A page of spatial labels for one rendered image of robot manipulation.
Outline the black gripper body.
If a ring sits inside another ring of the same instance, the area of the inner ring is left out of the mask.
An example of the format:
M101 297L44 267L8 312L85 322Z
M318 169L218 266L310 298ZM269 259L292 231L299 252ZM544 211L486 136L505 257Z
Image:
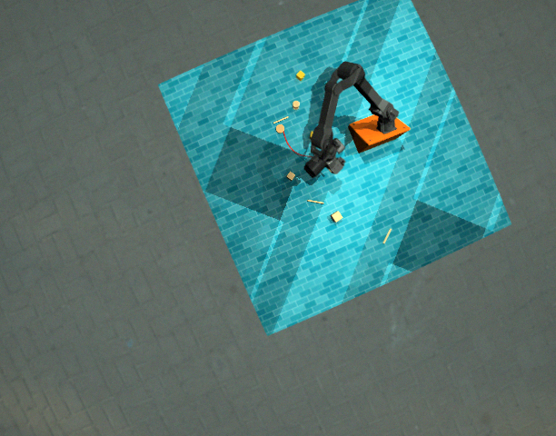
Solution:
M343 145L337 138L334 138L333 140L335 140L335 141L340 145L340 147L339 147L339 148L337 149L337 151L336 151L337 154L339 155L339 154L345 149L345 147L344 147L344 145ZM315 176L313 176L311 173L309 173L309 172L307 171L307 169L305 168L305 166L304 166L304 170L305 170L312 178L315 177Z

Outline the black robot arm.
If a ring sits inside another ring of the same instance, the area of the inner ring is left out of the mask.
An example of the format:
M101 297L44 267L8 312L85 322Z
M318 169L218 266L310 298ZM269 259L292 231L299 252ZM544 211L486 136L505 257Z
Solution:
M341 157L336 157L340 145L333 140L332 124L339 96L348 87L353 85L370 103L368 110L379 116L376 127L378 131L388 134L397 129L395 120L399 116L399 111L392 103L381 98L364 76L365 72L360 64L345 61L333 71L332 78L325 85L319 124L314 129L311 139L311 153L314 156L305 164L305 168L313 176L317 176L324 167L335 174L343 169L345 161ZM339 79L342 81L337 83ZM326 163L326 161L330 162Z

